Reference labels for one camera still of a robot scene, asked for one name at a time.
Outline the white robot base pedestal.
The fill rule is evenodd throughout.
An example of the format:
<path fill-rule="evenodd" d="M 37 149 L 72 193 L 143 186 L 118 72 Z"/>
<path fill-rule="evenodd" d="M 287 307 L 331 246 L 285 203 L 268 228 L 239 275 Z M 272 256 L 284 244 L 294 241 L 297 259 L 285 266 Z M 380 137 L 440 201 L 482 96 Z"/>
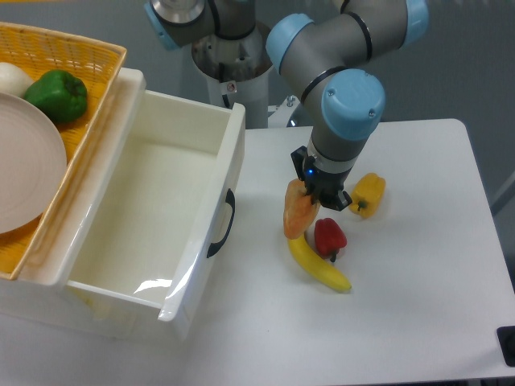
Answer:
<path fill-rule="evenodd" d="M 239 40 L 210 35 L 192 44 L 192 59 L 204 77 L 209 103 L 231 109 L 245 107 L 245 127 L 268 126 L 269 74 L 273 69 L 266 52 L 270 28 L 256 23 L 253 31 Z"/>

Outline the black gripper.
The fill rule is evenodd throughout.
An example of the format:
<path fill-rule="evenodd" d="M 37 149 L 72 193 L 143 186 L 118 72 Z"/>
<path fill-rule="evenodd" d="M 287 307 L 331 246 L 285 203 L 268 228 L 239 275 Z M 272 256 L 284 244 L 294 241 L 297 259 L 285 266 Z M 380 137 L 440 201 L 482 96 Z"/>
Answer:
<path fill-rule="evenodd" d="M 344 189 L 350 170 L 343 172 L 324 171 L 315 164 L 315 157 L 309 155 L 306 146 L 300 146 L 290 154 L 300 181 L 304 182 L 305 196 L 311 203 L 319 202 L 322 207 L 343 211 L 352 203 Z"/>

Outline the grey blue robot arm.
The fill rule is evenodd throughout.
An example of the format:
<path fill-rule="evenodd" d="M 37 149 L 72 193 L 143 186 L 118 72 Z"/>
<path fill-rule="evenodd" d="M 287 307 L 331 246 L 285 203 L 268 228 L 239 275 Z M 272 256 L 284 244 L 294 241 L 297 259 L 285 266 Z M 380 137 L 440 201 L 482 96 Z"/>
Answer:
<path fill-rule="evenodd" d="M 362 64 L 420 39 L 424 1 L 339 1 L 338 15 L 315 23 L 291 14 L 274 27 L 253 1 L 149 1 L 144 9 L 162 45 L 190 47 L 213 105 L 246 107 L 248 122 L 268 122 L 268 75 L 276 71 L 314 126 L 291 157 L 314 203 L 340 211 L 351 203 L 344 183 L 385 107 L 380 81 Z"/>

